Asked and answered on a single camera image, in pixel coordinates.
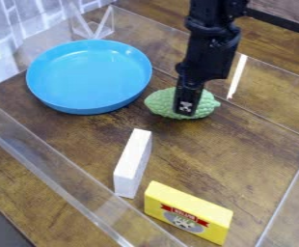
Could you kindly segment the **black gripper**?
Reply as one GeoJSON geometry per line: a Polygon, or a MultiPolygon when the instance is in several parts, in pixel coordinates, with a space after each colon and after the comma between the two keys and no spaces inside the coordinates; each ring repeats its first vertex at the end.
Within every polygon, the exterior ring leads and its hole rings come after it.
{"type": "Polygon", "coordinates": [[[186,17],[186,27],[191,36],[186,57],[175,66],[180,77],[175,87],[172,111],[191,117],[201,103],[203,83],[229,77],[242,29],[233,22],[206,25],[191,15],[186,17]]]}

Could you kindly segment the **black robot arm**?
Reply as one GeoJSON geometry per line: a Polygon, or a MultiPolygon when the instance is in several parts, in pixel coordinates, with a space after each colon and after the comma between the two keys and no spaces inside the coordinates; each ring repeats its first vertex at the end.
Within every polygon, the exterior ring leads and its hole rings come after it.
{"type": "Polygon", "coordinates": [[[191,0],[185,25],[190,30],[186,57],[176,64],[178,82],[172,110],[195,115],[205,83],[226,79],[238,51],[242,29],[237,18],[245,16],[249,0],[191,0]]]}

